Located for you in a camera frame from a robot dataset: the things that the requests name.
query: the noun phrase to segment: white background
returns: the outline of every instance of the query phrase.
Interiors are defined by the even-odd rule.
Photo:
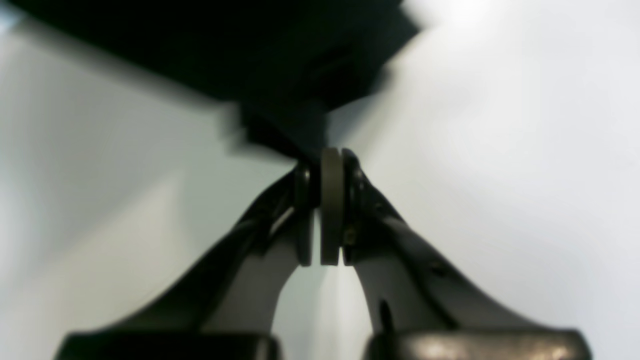
[[[580,329],[597,359],[637,359],[640,3],[404,5],[425,30],[381,93],[332,114],[333,142],[493,297]],[[233,104],[13,22],[0,16],[0,358],[35,360],[160,293],[292,163],[240,149]],[[354,271],[298,270],[273,331],[287,359],[359,359]]]

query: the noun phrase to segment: mechanism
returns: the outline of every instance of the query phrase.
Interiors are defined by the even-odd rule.
[[[280,290],[340,249],[364,289],[368,360],[588,360],[579,332],[536,324],[476,288],[413,232],[353,152],[325,148],[260,194],[231,231],[166,293],[115,325],[67,336],[57,360],[282,358],[270,335]]]

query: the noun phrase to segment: dark object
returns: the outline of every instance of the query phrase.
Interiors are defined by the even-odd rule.
[[[542,327],[476,288],[407,226],[351,151],[325,150],[321,163],[300,163],[163,296],[105,331],[68,336],[58,359],[278,359],[278,295],[309,264],[320,202],[323,263],[342,248],[365,292],[367,359],[591,359],[577,331]]]
[[[316,163],[326,112],[417,33],[398,0],[10,0],[147,70],[241,103],[249,141]]]

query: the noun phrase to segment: metal arm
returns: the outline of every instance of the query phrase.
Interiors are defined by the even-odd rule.
[[[346,149],[325,149],[319,170],[299,164],[164,295],[104,331],[71,334],[57,358],[280,359],[273,314],[289,276],[310,264],[318,203],[322,264],[336,265],[342,248],[365,292],[374,329],[366,359],[591,359],[578,332],[535,324],[476,288]]]

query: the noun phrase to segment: hole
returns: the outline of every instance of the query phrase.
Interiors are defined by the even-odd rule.
[[[382,322],[382,329],[384,332],[392,332],[394,330],[394,323],[391,317],[391,309],[386,301],[380,302],[380,322]]]
[[[441,263],[434,262],[434,263],[431,263],[431,265],[429,267],[431,269],[431,272],[434,275],[436,275],[437,277],[446,277],[447,276],[447,270],[444,268],[444,266],[442,266]]]

